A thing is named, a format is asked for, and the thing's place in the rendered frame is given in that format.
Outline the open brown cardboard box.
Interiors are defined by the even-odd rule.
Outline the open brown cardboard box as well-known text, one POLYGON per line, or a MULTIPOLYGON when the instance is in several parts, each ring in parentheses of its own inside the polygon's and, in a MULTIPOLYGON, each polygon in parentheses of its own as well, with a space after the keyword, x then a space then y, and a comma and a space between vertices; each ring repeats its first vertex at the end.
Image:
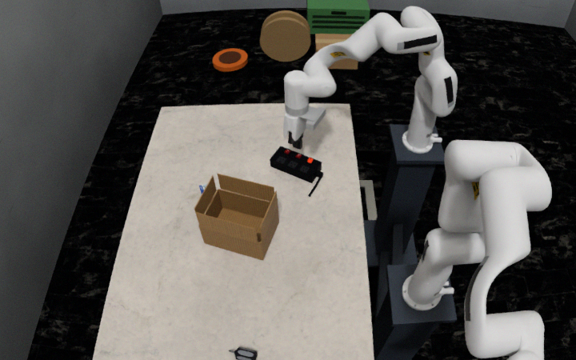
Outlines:
POLYGON ((212 175, 194 208, 204 243, 264 260, 279 224, 277 191, 217 175, 221 189, 216 189, 212 175))

